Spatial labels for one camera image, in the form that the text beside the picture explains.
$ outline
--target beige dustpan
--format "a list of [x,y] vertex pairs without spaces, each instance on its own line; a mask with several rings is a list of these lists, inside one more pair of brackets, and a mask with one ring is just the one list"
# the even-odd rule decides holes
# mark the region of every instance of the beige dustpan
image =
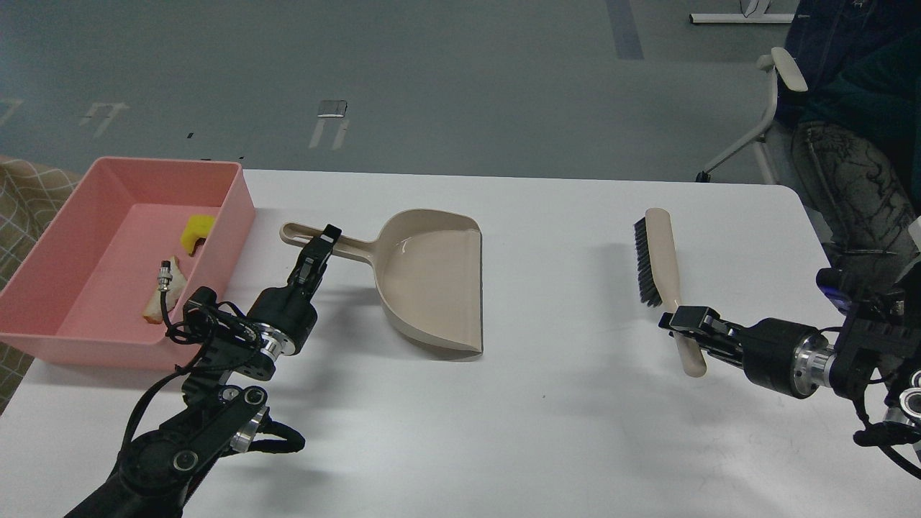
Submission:
[[[303,246],[319,229],[286,223],[282,241]],[[376,241],[342,236],[333,255],[371,265],[391,324],[425,344],[483,351],[481,244],[476,221],[450,212],[406,210]]]

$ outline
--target brush bristles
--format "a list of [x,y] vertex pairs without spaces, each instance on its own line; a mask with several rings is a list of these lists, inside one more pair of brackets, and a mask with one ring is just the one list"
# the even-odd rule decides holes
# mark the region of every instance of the brush bristles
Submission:
[[639,274],[639,299],[647,306],[656,307],[662,303],[659,289],[652,278],[652,263],[649,261],[649,241],[646,235],[646,218],[634,225],[636,239],[636,271]]

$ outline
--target yellow sponge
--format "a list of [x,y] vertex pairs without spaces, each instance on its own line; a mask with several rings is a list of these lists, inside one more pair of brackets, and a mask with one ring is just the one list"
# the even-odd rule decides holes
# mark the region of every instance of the yellow sponge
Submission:
[[206,214],[195,214],[189,216],[189,222],[185,224],[185,230],[182,231],[182,237],[179,238],[182,248],[185,249],[189,256],[195,253],[195,243],[200,239],[205,239],[211,233],[211,228],[215,225],[215,217]]

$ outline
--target pink plastic bin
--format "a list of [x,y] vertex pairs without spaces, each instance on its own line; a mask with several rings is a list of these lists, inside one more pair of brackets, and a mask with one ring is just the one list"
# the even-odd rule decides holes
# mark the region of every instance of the pink plastic bin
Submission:
[[[216,216],[194,257],[180,236],[190,215]],[[0,292],[0,340],[55,363],[169,370],[197,346],[141,316],[160,261],[175,255],[189,284],[227,287],[255,218],[237,163],[96,160],[26,261]]]

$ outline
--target brush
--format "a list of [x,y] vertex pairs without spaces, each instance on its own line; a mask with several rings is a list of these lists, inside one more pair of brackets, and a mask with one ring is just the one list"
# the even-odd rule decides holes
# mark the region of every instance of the brush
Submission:
[[[650,208],[634,225],[640,300],[649,307],[665,303],[669,312],[682,305],[678,257],[671,234],[671,216],[662,208]],[[684,373],[699,378],[706,373],[704,355],[692,339],[673,333]]]

